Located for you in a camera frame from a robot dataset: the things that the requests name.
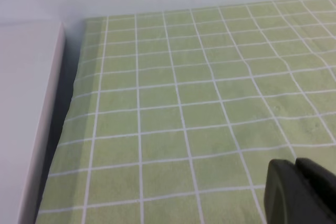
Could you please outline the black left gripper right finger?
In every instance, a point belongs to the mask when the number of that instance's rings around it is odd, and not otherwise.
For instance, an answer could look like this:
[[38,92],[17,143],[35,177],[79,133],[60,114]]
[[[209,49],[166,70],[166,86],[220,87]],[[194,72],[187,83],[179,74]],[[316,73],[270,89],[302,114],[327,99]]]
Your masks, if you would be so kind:
[[308,158],[297,158],[295,166],[324,203],[335,203],[335,174]]

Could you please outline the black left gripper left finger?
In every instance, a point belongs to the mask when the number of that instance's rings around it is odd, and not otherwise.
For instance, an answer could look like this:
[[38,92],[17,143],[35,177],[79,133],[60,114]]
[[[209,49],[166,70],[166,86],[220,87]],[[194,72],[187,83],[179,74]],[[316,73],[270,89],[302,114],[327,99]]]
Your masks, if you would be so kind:
[[324,203],[295,162],[285,159],[268,164],[264,208],[267,223],[335,223],[335,203]]

